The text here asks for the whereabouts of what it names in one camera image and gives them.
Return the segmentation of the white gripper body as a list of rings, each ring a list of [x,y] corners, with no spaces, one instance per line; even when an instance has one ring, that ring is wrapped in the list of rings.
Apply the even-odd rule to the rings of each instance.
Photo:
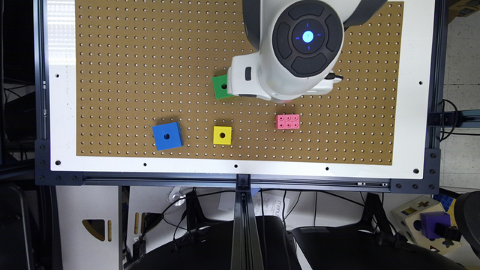
[[[237,55],[227,72],[227,92],[274,102],[290,102],[302,95],[325,95],[343,79],[334,73],[334,65],[328,64],[317,75],[300,77],[286,69],[273,52]]]

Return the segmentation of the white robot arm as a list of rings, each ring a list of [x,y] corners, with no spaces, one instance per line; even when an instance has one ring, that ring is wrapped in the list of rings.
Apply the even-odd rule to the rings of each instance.
[[[366,23],[386,0],[244,0],[247,39],[256,50],[232,58],[229,94],[288,103],[325,95],[343,77],[333,67],[345,31]]]

